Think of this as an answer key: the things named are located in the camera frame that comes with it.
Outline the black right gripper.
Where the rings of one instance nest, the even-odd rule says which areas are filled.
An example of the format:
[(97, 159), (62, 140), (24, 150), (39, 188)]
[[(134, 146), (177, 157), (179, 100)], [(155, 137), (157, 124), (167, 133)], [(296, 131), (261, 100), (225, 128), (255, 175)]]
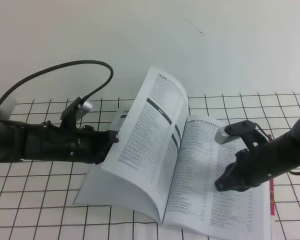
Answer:
[(236, 161), (214, 183), (219, 192), (244, 192), (283, 174), (282, 157), (274, 140), (253, 149), (236, 153)]

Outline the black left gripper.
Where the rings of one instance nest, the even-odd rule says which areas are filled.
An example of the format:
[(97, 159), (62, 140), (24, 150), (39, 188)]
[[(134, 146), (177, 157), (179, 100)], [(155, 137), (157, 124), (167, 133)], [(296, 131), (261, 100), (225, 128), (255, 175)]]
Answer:
[(95, 131), (89, 125), (66, 129), (49, 122), (31, 124), (26, 128), (24, 159), (98, 165), (118, 142), (116, 130)]

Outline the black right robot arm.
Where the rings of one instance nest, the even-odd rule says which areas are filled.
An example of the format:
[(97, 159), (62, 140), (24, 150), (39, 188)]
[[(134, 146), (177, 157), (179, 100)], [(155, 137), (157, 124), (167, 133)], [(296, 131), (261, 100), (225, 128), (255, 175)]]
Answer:
[(260, 126), (244, 120), (220, 127), (214, 140), (226, 144), (242, 139), (239, 150), (214, 185), (220, 192), (244, 192), (300, 167), (300, 119), (285, 134), (270, 140)]

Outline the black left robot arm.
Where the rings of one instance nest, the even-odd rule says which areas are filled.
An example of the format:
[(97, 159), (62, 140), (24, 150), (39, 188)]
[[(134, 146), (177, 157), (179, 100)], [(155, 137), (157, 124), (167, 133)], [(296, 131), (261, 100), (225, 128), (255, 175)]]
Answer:
[(115, 130), (96, 131), (92, 126), (62, 128), (50, 121), (29, 124), (0, 120), (0, 163), (31, 161), (102, 163), (113, 144)]

